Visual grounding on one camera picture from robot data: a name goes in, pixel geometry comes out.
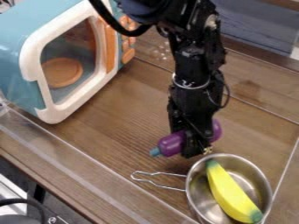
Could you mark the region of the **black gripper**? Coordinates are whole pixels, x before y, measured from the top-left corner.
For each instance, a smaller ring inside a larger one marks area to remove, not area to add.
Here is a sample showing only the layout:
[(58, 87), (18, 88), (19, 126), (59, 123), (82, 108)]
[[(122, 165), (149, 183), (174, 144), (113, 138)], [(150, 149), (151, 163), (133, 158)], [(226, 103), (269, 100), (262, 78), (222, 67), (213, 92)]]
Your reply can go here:
[(186, 80), (173, 79), (167, 105), (170, 129), (173, 133), (185, 131), (182, 156), (193, 158), (211, 153), (213, 117), (223, 107), (225, 82), (211, 80), (202, 86), (194, 86)]

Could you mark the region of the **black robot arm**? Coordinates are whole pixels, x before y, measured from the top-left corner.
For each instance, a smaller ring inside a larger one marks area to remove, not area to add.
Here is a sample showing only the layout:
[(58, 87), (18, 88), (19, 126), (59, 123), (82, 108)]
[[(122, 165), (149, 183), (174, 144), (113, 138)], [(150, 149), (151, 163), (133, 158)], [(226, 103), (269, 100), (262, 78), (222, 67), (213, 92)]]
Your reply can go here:
[(226, 49), (221, 18), (211, 0), (117, 0), (138, 23), (157, 27), (169, 38), (175, 71), (167, 113), (171, 134), (150, 150), (154, 157), (186, 158), (207, 153), (221, 138), (214, 114), (230, 101), (230, 88), (221, 67)]

